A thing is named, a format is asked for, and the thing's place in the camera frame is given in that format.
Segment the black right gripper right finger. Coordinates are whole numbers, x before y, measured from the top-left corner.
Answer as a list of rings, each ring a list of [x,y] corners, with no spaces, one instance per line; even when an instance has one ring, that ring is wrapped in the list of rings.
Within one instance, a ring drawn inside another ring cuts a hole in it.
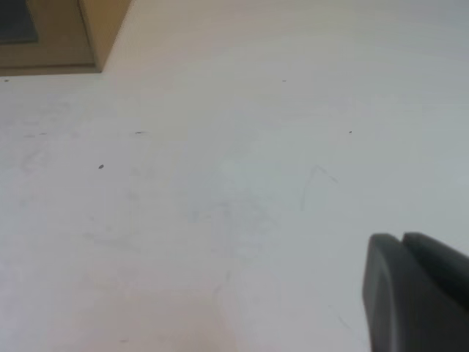
[[[402,243],[449,298],[468,304],[468,256],[417,232],[405,233]]]

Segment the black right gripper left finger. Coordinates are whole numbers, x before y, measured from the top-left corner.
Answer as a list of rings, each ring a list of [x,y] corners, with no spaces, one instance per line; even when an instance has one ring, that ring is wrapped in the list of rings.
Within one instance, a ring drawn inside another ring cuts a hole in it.
[[[468,350],[468,304],[449,298],[402,239],[370,237],[362,297],[372,351]]]

